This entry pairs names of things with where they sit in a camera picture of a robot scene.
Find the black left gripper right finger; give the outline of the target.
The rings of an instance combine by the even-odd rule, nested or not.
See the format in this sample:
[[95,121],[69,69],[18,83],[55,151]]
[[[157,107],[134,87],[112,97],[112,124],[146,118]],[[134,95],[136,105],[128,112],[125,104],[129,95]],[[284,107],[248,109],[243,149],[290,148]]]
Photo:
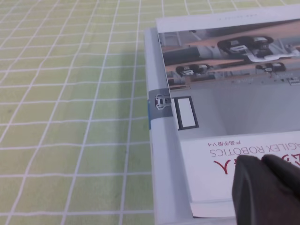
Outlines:
[[276,177],[277,192],[271,194],[275,209],[272,210],[276,225],[300,223],[300,169],[275,155],[265,155],[262,162]]

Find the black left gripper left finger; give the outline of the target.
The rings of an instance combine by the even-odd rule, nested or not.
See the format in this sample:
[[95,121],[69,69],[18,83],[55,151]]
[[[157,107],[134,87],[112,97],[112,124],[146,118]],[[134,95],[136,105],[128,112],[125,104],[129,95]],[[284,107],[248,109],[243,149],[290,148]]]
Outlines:
[[283,225],[286,185],[253,156],[239,156],[232,184],[238,225]]

